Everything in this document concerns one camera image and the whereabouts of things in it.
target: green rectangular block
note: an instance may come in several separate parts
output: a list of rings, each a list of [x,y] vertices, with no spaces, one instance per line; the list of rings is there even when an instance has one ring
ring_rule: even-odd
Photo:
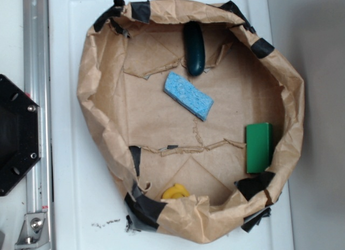
[[[247,173],[261,173],[273,157],[272,125],[255,123],[246,127]]]

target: paper bag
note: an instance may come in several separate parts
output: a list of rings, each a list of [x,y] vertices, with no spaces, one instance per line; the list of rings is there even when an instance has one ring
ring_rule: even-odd
[[[183,25],[199,22],[206,69],[185,68]],[[214,100],[202,121],[164,93],[170,71]],[[78,99],[138,230],[207,243],[269,213],[301,153],[304,84],[236,5],[114,0],[88,30]],[[245,127],[269,122],[275,151],[246,173]],[[189,197],[162,200],[183,184]]]

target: dark green oval object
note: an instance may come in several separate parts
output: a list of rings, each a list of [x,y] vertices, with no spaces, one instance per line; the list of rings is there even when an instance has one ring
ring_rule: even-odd
[[[205,46],[201,28],[191,21],[183,28],[187,69],[192,76],[199,76],[205,69]]]

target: yellow toy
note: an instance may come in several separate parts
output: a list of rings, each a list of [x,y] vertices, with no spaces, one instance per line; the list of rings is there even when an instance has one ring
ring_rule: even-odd
[[[163,193],[162,199],[178,199],[188,196],[189,192],[182,184],[175,184]]]

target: black hexagonal mount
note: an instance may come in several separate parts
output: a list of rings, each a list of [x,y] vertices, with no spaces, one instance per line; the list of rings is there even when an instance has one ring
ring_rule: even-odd
[[[0,74],[0,196],[40,159],[39,106]]]

